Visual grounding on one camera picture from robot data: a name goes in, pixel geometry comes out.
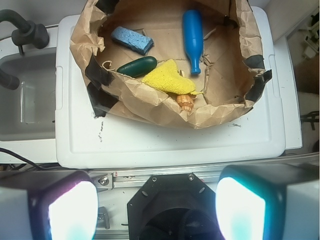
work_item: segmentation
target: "led light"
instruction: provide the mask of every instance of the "led light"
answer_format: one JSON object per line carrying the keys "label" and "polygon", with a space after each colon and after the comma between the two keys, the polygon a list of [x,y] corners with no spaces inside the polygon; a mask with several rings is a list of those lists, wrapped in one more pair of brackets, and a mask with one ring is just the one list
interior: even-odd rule
{"label": "led light", "polygon": [[263,239],[266,201],[232,177],[219,181],[215,209],[226,240]]}
{"label": "led light", "polygon": [[81,181],[49,205],[52,240],[92,239],[98,217],[98,194],[89,181]]}

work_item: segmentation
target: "green cucumber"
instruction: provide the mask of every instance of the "green cucumber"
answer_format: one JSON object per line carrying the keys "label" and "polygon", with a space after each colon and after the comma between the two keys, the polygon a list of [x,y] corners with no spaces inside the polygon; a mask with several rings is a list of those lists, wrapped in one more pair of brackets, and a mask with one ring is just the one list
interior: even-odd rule
{"label": "green cucumber", "polygon": [[136,78],[150,73],[157,66],[157,59],[153,56],[144,56],[118,68],[117,72]]}

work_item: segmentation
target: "brown paper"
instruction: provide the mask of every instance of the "brown paper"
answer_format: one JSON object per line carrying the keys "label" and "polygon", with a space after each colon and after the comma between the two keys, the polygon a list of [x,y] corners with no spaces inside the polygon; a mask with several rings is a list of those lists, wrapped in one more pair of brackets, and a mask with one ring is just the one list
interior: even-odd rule
{"label": "brown paper", "polygon": [[[246,0],[121,0],[108,17],[96,7],[97,2],[88,0],[70,41],[86,86],[91,82],[85,70],[92,54],[100,66],[112,61],[115,69],[142,57],[111,40],[111,32],[122,26],[151,37],[154,46],[147,55],[155,57],[158,66],[174,59],[185,76],[194,81],[196,90],[204,92],[187,112],[170,94],[141,83],[142,78],[108,69],[114,79],[109,85],[102,84],[101,89],[119,100],[108,114],[164,127],[200,129],[230,122],[253,107],[255,102],[246,99],[246,94],[255,83],[254,77],[265,70],[248,68],[243,62],[263,54],[257,23]],[[197,76],[190,74],[183,44],[182,15],[189,9],[201,12],[205,36],[201,74]],[[223,25],[225,15],[239,27]]]}

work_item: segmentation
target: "white bin lid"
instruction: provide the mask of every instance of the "white bin lid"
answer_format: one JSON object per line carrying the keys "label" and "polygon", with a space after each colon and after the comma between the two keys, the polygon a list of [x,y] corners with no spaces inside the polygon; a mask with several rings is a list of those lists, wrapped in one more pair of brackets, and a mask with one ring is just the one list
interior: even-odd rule
{"label": "white bin lid", "polygon": [[68,168],[141,168],[274,158],[286,147],[274,45],[266,13],[252,7],[272,80],[242,117],[204,129],[172,129],[112,114],[96,118],[70,50],[79,15],[58,27],[55,136],[57,160]]}

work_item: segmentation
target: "yellow microfiber towel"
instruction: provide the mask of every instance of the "yellow microfiber towel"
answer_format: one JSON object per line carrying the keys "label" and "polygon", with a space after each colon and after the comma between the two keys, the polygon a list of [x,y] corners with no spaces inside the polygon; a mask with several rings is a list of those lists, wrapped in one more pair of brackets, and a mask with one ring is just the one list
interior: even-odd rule
{"label": "yellow microfiber towel", "polygon": [[196,85],[193,81],[179,75],[178,66],[172,59],[149,72],[142,79],[142,82],[165,93],[178,95],[202,93],[196,91]]}

